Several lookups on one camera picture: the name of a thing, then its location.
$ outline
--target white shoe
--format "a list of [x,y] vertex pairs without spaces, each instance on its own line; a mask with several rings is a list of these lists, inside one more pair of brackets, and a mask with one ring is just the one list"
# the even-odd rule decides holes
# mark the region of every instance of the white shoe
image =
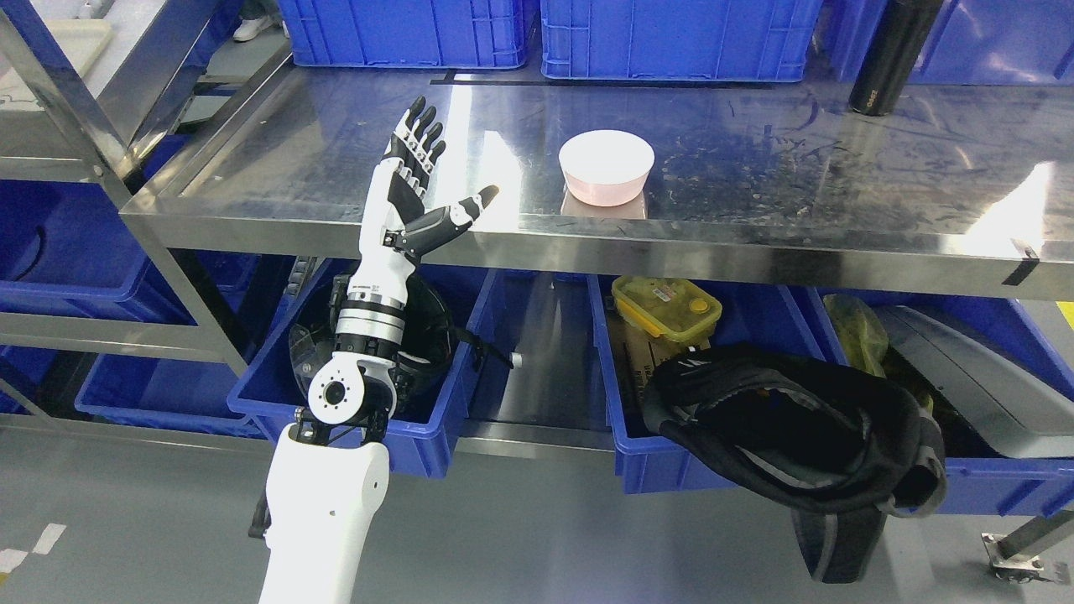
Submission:
[[257,19],[243,19],[243,23],[238,24],[238,28],[235,29],[235,33],[232,34],[231,39],[235,42],[249,42],[270,27],[272,27],[272,17],[268,15]]

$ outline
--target cardboard box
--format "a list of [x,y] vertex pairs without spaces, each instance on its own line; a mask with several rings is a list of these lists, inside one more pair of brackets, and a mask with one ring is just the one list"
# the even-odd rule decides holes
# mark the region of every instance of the cardboard box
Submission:
[[[663,337],[652,337],[644,331],[629,326],[615,312],[606,314],[608,336],[611,340],[615,377],[623,398],[626,416],[641,414],[641,392],[653,377],[653,370],[661,363],[686,351],[685,346]],[[709,347],[706,342],[698,348]]]

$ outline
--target metal bracket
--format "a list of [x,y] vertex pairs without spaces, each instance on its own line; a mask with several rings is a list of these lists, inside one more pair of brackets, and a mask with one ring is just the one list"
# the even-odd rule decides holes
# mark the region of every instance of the metal bracket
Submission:
[[981,541],[988,553],[988,564],[997,578],[1010,583],[1027,584],[1030,581],[1071,584],[1070,567],[1065,562],[1048,563],[1034,556],[1026,560],[1004,558],[1000,552],[999,542],[1006,537],[995,533],[981,533]]

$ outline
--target white tape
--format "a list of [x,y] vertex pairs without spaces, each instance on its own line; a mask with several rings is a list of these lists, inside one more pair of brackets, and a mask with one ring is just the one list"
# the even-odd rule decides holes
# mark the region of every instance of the white tape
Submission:
[[10,574],[26,560],[27,552],[19,549],[0,551],[0,573]]
[[66,524],[48,524],[45,527],[45,530],[41,532],[41,538],[38,540],[38,545],[33,546],[33,552],[44,556],[52,551],[53,546],[56,545],[56,541],[60,538],[66,529]]

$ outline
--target yellow food container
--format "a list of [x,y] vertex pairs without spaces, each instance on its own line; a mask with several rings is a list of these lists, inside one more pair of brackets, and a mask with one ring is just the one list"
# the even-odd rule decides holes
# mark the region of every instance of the yellow food container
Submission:
[[687,279],[622,276],[611,284],[626,322],[653,337],[699,344],[716,329],[723,305]]

